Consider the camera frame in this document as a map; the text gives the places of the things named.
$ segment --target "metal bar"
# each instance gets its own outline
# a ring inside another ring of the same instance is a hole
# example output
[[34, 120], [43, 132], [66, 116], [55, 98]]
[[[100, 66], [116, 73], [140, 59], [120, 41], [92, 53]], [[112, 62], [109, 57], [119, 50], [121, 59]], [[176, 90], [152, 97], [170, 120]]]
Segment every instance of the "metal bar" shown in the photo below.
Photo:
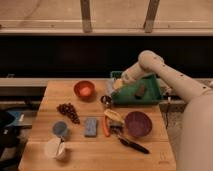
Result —
[[81, 0], [82, 27], [85, 33], [92, 32], [89, 0]]
[[155, 21], [155, 17], [158, 10], [160, 0], [150, 0], [149, 7], [146, 15], [146, 21], [144, 23], [144, 29], [146, 33], [151, 33]]

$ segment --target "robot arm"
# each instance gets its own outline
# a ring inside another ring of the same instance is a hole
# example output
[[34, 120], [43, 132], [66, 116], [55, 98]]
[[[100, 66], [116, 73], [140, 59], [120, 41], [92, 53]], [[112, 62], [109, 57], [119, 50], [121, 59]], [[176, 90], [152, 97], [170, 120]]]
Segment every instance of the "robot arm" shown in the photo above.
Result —
[[183, 117], [177, 171], [213, 170], [212, 89], [167, 66], [151, 51], [139, 55], [138, 62], [123, 72], [118, 85], [131, 84], [150, 73], [156, 73], [188, 103]]
[[195, 97], [211, 90], [211, 88], [167, 66], [160, 56], [151, 51], [140, 53], [138, 62], [123, 72], [122, 81], [124, 84], [130, 84], [152, 72], [172, 87], [185, 102], [190, 102]]

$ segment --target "white cup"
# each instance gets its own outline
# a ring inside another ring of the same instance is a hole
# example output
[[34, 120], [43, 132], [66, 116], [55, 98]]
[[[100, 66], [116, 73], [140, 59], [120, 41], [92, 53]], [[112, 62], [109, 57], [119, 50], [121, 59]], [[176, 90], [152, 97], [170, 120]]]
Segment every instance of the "white cup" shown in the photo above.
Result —
[[65, 143], [60, 138], [52, 138], [45, 144], [44, 153], [48, 158], [62, 160], [66, 156]]

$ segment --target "purple plate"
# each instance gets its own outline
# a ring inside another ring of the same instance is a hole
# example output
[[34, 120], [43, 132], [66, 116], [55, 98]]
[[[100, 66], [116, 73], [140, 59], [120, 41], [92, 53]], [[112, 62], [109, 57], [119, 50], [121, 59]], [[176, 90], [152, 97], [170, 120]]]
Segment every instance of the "purple plate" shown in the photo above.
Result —
[[143, 112], [133, 111], [130, 112], [125, 118], [125, 125], [134, 137], [142, 137], [152, 130], [152, 121]]

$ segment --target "orange bowl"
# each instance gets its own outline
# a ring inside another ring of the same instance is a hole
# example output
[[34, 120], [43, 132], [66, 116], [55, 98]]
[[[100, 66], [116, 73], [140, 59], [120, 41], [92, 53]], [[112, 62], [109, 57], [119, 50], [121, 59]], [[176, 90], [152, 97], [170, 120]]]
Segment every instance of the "orange bowl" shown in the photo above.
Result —
[[89, 99], [95, 91], [95, 85], [90, 81], [79, 81], [74, 86], [74, 92], [79, 98]]

